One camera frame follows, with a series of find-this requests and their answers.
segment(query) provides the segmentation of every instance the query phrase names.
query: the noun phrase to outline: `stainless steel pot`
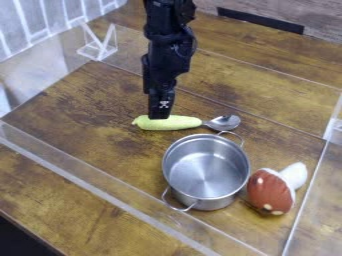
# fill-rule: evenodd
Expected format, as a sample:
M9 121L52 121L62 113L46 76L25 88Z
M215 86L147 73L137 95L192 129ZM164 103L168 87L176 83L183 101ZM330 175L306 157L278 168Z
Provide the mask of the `stainless steel pot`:
M240 145L220 137L232 134ZM229 205L249 176L249 162L241 150L243 139L232 132L217 135L195 134L177 140L167 149L163 158L163 174L169 187L161 199L177 210L216 210ZM169 191L184 209L169 205Z

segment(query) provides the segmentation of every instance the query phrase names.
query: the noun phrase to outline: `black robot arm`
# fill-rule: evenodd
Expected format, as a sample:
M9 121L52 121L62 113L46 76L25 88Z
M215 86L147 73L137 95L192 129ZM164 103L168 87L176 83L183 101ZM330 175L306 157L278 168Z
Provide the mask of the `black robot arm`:
M196 38L187 23L193 20L192 0L144 0L144 36L148 53L141 57L149 119L167 119L175 101L176 77L188 72Z

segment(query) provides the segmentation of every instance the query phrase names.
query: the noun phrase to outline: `pot handle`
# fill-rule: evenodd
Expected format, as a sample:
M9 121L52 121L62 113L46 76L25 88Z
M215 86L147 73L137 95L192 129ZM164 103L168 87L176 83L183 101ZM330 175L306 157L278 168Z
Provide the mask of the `pot handle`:
M220 136L223 133L232 134L235 137L237 137L237 139L240 140L240 147L243 148L244 140L243 140L243 138L240 137L240 135L237 135L235 132L221 131L220 133L217 133L217 136Z
M161 195L161 200L163 200L163 202L164 202L164 204L165 204L165 206L168 207L168 208L171 208L172 210L176 210L176 211L179 211L179 212L187 212L187 211L189 211L191 210L191 208L195 206L195 204L197 203L197 201L193 203L193 204L191 204L187 208L176 208L176 207L173 207L168 202L167 202L167 200L165 200L165 194L167 194L167 192L169 191L169 186L165 188L165 191L163 192L163 195Z

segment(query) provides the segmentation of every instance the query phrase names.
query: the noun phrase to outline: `red mushroom cap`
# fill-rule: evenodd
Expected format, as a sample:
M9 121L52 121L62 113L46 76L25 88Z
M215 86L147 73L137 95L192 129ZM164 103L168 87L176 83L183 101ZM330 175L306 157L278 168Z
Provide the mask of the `red mushroom cap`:
M252 206L272 215L287 213L294 206L294 192L271 169L260 169L251 175L247 193Z

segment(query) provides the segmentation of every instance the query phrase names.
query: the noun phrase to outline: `plush mushroom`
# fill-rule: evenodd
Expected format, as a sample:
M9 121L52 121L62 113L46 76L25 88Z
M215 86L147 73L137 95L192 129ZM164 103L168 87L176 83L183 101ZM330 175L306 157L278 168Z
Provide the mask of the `plush mushroom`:
M272 215L287 213L295 204L295 190L307 179L303 163L291 164L280 172L259 169L249 177L247 193L251 205Z

